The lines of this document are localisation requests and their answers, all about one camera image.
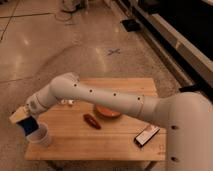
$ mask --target white robotic arm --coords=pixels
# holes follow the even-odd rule
[[[167,129],[166,168],[213,170],[213,107],[202,95],[182,93],[154,98],[89,87],[75,74],[54,78],[27,100],[30,114],[45,112],[58,100],[84,100]]]

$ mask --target orange plate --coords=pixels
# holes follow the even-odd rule
[[[109,108],[106,108],[106,107],[103,107],[103,106],[98,106],[98,105],[95,105],[95,110],[105,116],[105,117],[108,117],[108,118],[116,118],[116,117],[119,117],[121,115],[121,113],[119,112],[115,112]]]

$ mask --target tabletop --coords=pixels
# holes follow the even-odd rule
[[[84,78],[82,83],[111,90],[157,96],[152,78]],[[90,113],[102,129],[90,127],[83,115]],[[75,101],[72,107],[57,104],[39,117],[48,125],[52,144],[45,148],[29,144],[27,160],[165,160],[166,131],[160,131],[145,145],[138,148],[134,137],[148,123],[122,115],[116,119],[103,119],[93,111],[93,104]]]

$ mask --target white cup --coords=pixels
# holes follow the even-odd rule
[[[32,144],[38,144],[43,147],[48,147],[52,143],[52,138],[49,135],[48,126],[45,123],[39,123],[39,129],[27,135],[27,140]]]

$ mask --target floor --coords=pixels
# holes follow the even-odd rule
[[[89,9],[72,16],[59,12],[59,0],[10,0],[0,5],[0,168],[4,171],[52,170],[45,162],[24,160],[27,142],[8,116],[54,76],[74,71],[80,77],[152,77],[160,97],[178,91],[179,84],[145,41],[143,30],[126,32],[120,13],[101,0],[89,4]],[[75,171],[139,171],[145,164],[59,165]],[[163,168],[164,163],[159,163],[153,170]]]

